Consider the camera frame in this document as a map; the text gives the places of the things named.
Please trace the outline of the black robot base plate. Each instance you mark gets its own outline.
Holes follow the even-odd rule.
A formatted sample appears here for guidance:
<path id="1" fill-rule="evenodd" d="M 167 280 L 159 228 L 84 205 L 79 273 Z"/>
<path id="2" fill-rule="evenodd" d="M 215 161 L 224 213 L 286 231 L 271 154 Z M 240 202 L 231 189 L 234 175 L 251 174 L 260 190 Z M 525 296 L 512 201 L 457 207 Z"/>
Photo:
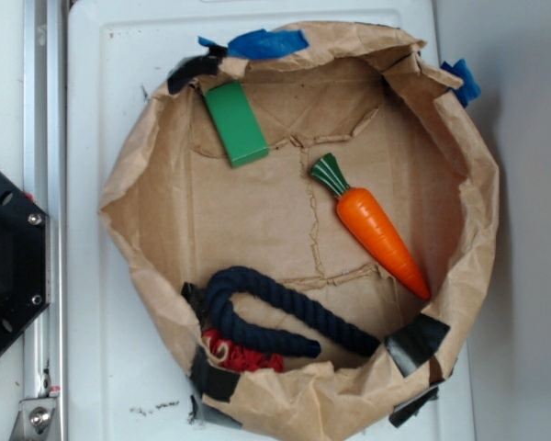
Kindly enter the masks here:
<path id="1" fill-rule="evenodd" d="M 0 356 L 48 305 L 48 220 L 0 172 Z"/>

